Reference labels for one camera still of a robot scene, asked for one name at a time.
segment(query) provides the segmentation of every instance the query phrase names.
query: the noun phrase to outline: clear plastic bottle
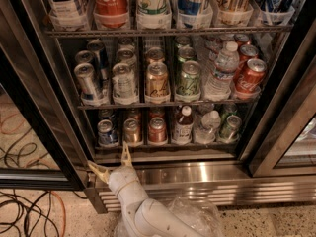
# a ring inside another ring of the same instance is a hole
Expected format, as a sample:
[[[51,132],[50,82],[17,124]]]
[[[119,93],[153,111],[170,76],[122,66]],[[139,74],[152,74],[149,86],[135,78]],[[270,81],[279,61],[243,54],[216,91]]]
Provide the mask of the clear plastic bottle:
[[[236,42],[227,42],[224,48],[219,51],[217,58],[212,62],[204,89],[207,99],[207,94],[225,95],[230,91],[230,83],[239,65],[237,48],[238,44]]]
[[[191,141],[191,131],[193,127],[194,119],[192,116],[192,110],[189,106],[183,106],[181,114],[177,115],[173,140],[177,144],[187,144]]]
[[[198,123],[195,123],[195,143],[208,144],[213,142],[220,127],[220,121],[218,111],[211,111],[205,114]]]

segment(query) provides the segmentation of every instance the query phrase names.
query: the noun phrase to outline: terrazzo floor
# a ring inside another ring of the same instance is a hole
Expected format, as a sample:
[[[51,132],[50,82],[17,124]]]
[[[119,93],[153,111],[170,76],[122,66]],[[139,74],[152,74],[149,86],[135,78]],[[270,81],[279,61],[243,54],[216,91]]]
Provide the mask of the terrazzo floor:
[[[13,190],[0,190],[12,194]],[[43,191],[16,190],[17,195],[22,195],[30,201],[35,201]],[[97,214],[88,200],[81,199],[72,192],[57,192],[61,197],[66,212],[66,225],[64,236],[76,237],[112,237],[115,227],[119,222],[119,212]],[[0,196],[0,204],[6,198]],[[49,199],[44,197],[38,203],[43,213],[49,210]],[[12,222],[18,212],[14,204],[0,207],[0,232]],[[226,237],[314,237],[316,236],[316,202],[279,203],[256,206],[221,206],[218,208],[222,233]],[[61,206],[56,197],[51,199],[49,218],[53,220],[61,233],[62,213]],[[24,216],[16,224],[23,234]],[[33,230],[30,236],[44,235],[44,220]],[[0,236],[19,236],[16,228],[11,228]],[[50,224],[47,224],[46,236],[57,235]]]

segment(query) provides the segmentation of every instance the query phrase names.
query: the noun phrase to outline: stainless steel base panel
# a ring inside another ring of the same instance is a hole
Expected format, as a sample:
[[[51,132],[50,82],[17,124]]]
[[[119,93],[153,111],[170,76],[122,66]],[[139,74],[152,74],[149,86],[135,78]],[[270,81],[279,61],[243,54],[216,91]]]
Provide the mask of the stainless steel base panel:
[[[215,205],[316,201],[316,175],[252,178],[238,163],[190,163],[136,167],[151,198],[174,198]],[[87,197],[98,213],[120,211],[117,197],[91,174]]]

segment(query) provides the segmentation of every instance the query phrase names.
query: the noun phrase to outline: clear plastic bag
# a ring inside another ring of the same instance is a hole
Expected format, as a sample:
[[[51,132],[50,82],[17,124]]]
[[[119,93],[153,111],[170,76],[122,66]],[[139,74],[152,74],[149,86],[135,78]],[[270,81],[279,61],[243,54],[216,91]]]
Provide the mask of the clear plastic bag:
[[[176,197],[166,207],[202,236],[224,237],[218,209],[212,202],[195,204],[188,199]],[[128,237],[122,217],[115,228],[114,237]]]

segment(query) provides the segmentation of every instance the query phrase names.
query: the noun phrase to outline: white robotic arm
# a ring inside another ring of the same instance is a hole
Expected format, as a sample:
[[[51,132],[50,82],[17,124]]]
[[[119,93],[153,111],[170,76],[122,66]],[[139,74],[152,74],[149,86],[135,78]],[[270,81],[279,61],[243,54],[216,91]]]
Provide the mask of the white robotic arm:
[[[91,170],[116,194],[129,237],[201,237],[192,227],[171,213],[162,203],[148,197],[131,164],[123,143],[121,166],[113,171],[88,161]]]

